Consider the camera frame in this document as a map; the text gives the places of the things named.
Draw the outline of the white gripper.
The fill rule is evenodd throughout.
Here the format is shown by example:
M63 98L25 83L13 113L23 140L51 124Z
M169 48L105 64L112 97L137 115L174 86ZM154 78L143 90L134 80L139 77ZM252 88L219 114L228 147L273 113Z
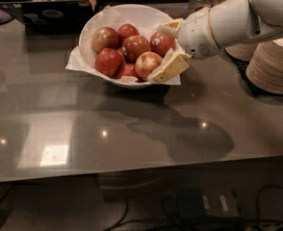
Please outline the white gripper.
M157 27L163 37L177 38L179 45L195 60L219 53L210 29L210 9L203 8L185 20L177 18ZM191 57L183 50L168 50L161 64L147 77L152 84L180 84L180 75L189 68Z

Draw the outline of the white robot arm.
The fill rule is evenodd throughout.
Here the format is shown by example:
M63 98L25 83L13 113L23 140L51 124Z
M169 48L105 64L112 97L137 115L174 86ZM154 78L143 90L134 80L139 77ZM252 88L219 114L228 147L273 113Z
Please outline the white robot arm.
M162 84L184 72L191 59L204 60L240 43L282 39L283 0L226 0L157 31L180 46L148 76L149 82Z

